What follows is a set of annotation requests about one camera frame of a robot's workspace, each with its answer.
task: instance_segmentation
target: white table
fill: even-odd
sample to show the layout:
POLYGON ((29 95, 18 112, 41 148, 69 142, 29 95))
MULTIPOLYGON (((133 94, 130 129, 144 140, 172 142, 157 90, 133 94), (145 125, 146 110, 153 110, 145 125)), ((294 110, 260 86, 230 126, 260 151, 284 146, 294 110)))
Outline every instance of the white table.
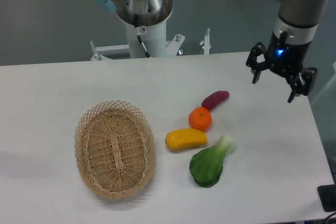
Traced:
POLYGON ((0 223, 270 223, 324 218, 317 187, 332 184, 306 97, 287 103, 283 78, 257 84, 248 53, 0 67, 0 223), (236 139, 218 184, 189 174, 198 150, 170 153, 166 134, 188 127, 205 97, 228 90, 207 132, 236 139), (141 109, 157 166, 136 197, 106 201, 82 182, 74 134, 91 107, 125 100, 141 109))

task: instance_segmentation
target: wicker basket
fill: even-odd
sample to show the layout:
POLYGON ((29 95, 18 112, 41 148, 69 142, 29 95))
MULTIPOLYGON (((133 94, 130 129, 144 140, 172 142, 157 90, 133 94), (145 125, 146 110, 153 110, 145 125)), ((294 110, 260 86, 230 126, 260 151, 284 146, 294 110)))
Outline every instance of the wicker basket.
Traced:
POLYGON ((121 101, 97 105, 82 117, 75 156, 85 184, 110 199, 137 193, 155 168, 153 135, 145 117, 121 101))

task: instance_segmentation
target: sweet potato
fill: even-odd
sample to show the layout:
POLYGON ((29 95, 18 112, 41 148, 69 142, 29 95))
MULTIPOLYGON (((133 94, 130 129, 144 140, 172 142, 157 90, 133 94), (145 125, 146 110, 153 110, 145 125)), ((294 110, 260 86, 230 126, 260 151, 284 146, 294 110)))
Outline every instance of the sweet potato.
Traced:
POLYGON ((204 99, 202 102, 202 107, 211 111, 226 99, 228 99, 229 96, 230 93, 228 91, 217 91, 204 99))

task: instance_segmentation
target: black cable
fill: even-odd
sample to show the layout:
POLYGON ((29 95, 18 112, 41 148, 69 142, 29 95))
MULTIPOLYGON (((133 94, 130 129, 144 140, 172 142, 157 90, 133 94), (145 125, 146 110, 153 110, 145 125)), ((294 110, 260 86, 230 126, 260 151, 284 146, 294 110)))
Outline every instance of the black cable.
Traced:
MULTIPOLYGON (((138 26, 138 15, 137 14, 134 14, 134 27, 135 28, 138 28, 139 26, 138 26)), ((148 53, 148 51, 147 51, 147 49, 146 49, 146 46, 144 45, 144 43, 143 43, 143 41, 142 41, 142 39, 141 39, 141 35, 139 34, 139 35, 137 35, 136 36, 137 38, 138 38, 138 42, 141 44, 141 46, 142 46, 142 48, 143 48, 143 50, 144 50, 144 52, 145 52, 145 55, 146 55, 146 58, 151 58, 151 55, 148 53)))
POLYGON ((334 215, 336 215, 336 212, 334 212, 334 213, 332 213, 331 215, 327 216, 327 217, 323 220, 322 224, 326 224, 327 221, 328 221, 331 217, 333 217, 334 215))

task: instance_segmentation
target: yellow bell pepper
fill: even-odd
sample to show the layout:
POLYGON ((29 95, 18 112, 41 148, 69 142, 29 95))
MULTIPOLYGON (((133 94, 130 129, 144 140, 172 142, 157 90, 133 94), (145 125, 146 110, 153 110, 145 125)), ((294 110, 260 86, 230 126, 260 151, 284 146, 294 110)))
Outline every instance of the yellow bell pepper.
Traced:
POLYGON ((169 132, 166 136, 166 145, 172 150, 198 147, 206 144, 207 136, 203 131, 196 129, 180 129, 169 132))

